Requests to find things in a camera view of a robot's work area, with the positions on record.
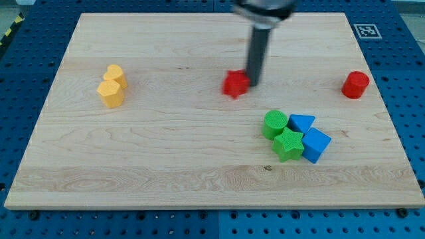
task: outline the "toy block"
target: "toy block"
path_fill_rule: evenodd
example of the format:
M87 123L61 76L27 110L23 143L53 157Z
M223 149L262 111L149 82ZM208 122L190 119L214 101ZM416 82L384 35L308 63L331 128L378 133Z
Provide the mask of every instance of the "toy block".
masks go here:
M127 88L127 80L124 71L116 64L108 66L108 71L104 74L104 80L115 80L120 84L122 89Z
M304 151L302 138L303 133L285 127L283 133L274 138L272 150L279 155L282 163L289 159L299 160Z
M316 117L314 116L303 116L303 115L291 115L288 121L288 128L295 132L307 133L311 125L313 125Z
M262 133L266 139L273 140L281 134L288 123L288 118L279 110L271 110L264 116Z
M348 75L341 91L350 99L358 99L363 95L369 82L369 77L365 73L354 71Z
M312 163L319 160L321 154L331 143L331 138L316 128L311 128L302 139L304 145L303 157Z
M125 98L120 84L115 80L101 82L97 91L101 101L109 108L120 106Z
M250 79L245 75L245 70L229 70L223 81L222 93L236 99L239 95L248 92Z

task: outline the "wooden board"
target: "wooden board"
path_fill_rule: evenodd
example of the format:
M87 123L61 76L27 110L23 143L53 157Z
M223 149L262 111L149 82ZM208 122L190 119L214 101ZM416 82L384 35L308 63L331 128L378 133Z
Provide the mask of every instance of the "wooden board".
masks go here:
M360 100L341 94L350 71L372 77L344 14L283 22L261 83L231 100L221 82L244 67L249 34L232 14L83 14L5 206L424 206L373 79ZM111 110L96 94L109 64L122 66L129 85ZM279 162L261 134L273 109L317 117L333 141L316 165Z

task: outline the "red block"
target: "red block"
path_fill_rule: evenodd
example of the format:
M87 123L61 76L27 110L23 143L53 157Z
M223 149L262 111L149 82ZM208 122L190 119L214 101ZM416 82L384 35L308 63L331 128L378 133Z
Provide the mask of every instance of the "red block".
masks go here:
M369 82L369 77L365 73L354 71L348 75L341 91L350 99L358 99L363 95Z
M222 93L236 99L239 95L248 92L250 79L245 75L245 70L228 70L223 81Z

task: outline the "green cylinder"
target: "green cylinder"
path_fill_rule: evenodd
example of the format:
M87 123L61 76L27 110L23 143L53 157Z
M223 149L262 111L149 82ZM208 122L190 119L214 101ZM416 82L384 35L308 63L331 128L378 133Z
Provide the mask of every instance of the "green cylinder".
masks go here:
M264 116L263 135L266 139L273 140L284 131L288 124L288 117L279 111L271 110Z

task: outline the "red cylinder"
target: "red cylinder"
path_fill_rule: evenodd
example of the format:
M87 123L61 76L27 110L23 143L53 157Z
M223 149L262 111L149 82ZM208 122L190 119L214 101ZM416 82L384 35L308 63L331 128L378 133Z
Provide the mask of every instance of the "red cylinder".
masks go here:
M369 82L369 77L365 73L354 71L348 75L341 91L350 99L358 99L363 95Z

